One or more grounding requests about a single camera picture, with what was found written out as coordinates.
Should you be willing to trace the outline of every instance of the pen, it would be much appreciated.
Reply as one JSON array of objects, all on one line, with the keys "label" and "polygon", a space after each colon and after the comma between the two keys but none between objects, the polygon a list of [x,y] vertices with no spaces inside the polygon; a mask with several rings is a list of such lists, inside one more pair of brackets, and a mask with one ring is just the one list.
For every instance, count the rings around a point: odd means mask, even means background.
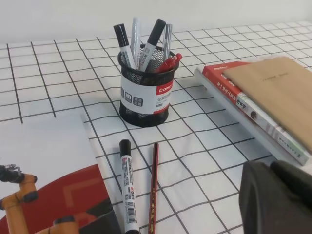
[{"label": "pen", "polygon": [[164,62],[169,58],[171,45],[172,24],[166,24],[164,34]]},{"label": "pen", "polygon": [[118,44],[120,47],[121,54],[123,56],[124,63],[133,69],[136,69],[135,62],[133,60],[133,56],[131,53],[129,41],[127,38],[127,33],[125,29],[125,25],[118,24],[114,26],[114,30],[117,36]]},{"label": "pen", "polygon": [[153,148],[152,181],[151,181],[151,195],[150,195],[150,215],[149,215],[149,222],[148,222],[148,233],[149,234],[155,233],[158,152],[159,152],[159,144],[155,143],[154,148]]},{"label": "pen", "polygon": [[124,206],[125,234],[139,234],[135,205],[135,191],[132,174],[131,142],[122,140],[119,143],[122,166],[122,198]]},{"label": "pen", "polygon": [[155,72],[160,73],[160,72],[167,72],[173,69],[176,64],[182,59],[181,54],[176,54],[172,58],[168,58],[162,65],[160,65]]},{"label": "pen", "polygon": [[162,31],[164,30],[164,27],[166,26],[166,22],[157,19],[154,28],[147,40],[147,43],[145,44],[145,47],[143,49],[142,55],[140,57],[140,63],[139,63],[139,70],[145,72],[148,63],[150,62],[150,59],[153,55],[153,52],[156,48],[156,45],[159,41],[159,38],[161,36]]},{"label": "pen", "polygon": [[139,18],[134,17],[132,20],[131,51],[137,69],[140,60],[140,49],[141,49],[140,45],[141,45],[141,21]]}]

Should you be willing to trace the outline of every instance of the orange figure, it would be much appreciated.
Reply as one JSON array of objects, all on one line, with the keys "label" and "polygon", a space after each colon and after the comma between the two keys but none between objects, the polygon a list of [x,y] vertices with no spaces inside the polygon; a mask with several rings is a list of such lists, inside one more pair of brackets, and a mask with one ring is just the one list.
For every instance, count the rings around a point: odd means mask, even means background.
[{"label": "orange figure", "polygon": [[[0,209],[5,210],[10,234],[29,234],[21,204],[38,198],[35,187],[37,177],[24,174],[14,164],[0,165],[0,181],[19,184],[19,191],[0,200]],[[72,216],[57,219],[54,226],[36,234],[79,234],[78,225]]]}]

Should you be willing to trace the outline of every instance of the book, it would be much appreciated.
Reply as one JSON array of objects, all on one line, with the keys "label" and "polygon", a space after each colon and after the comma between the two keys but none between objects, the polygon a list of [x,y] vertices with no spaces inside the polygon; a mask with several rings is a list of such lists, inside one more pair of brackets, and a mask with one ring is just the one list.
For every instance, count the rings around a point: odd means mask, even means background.
[{"label": "book", "polygon": [[249,98],[312,151],[312,73],[287,57],[225,71]]},{"label": "book", "polygon": [[228,79],[224,72],[229,68],[249,64],[247,62],[230,62],[205,66],[202,74],[224,94],[234,105],[245,113],[248,118],[259,125],[279,145],[281,145],[300,164],[307,165],[312,162],[312,155],[295,140],[280,124],[274,121],[256,103],[254,103],[242,90]]},{"label": "book", "polygon": [[[80,234],[121,234],[81,118],[29,121],[0,124],[0,165],[15,164],[38,178],[38,198],[22,203],[29,233],[73,216]],[[0,181],[0,187],[0,199],[19,190],[8,182]],[[9,234],[1,210],[0,233]]]}]

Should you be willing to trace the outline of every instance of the black marker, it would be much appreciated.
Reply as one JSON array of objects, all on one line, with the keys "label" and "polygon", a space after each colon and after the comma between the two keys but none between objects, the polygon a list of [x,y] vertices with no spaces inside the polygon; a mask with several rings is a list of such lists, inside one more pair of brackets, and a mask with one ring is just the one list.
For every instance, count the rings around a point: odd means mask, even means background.
[{"label": "black marker", "polygon": [[143,49],[142,55],[140,57],[140,63],[139,63],[139,70],[145,72],[148,63],[151,60],[151,57],[153,55],[153,52],[157,46],[157,43],[159,41],[159,38],[162,34],[162,31],[164,30],[166,26],[166,22],[157,19],[154,28],[148,37],[147,43],[145,44],[145,47]]},{"label": "black marker", "polygon": [[118,44],[120,47],[121,54],[123,56],[124,63],[128,67],[136,69],[135,61],[133,60],[131,48],[130,48],[129,41],[127,38],[125,25],[123,23],[115,25],[114,30],[117,36]]},{"label": "black marker", "polygon": [[119,143],[122,166],[122,197],[124,207],[125,234],[139,234],[135,204],[135,191],[132,174],[131,142],[122,140]]}]

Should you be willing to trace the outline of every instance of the book spine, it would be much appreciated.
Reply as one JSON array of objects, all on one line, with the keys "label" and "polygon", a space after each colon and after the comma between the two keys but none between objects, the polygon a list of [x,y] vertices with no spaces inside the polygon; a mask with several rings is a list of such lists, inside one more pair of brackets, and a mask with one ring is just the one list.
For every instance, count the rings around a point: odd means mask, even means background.
[{"label": "book spine", "polygon": [[300,164],[305,165],[308,162],[311,162],[312,156],[307,152],[307,150],[244,93],[237,96],[236,106],[267,134],[269,134]]},{"label": "book spine", "polygon": [[215,76],[210,70],[204,71],[203,74],[218,90],[221,91],[234,105],[236,105],[236,98],[237,93],[232,90],[232,86],[229,80],[220,79],[219,77]]}]

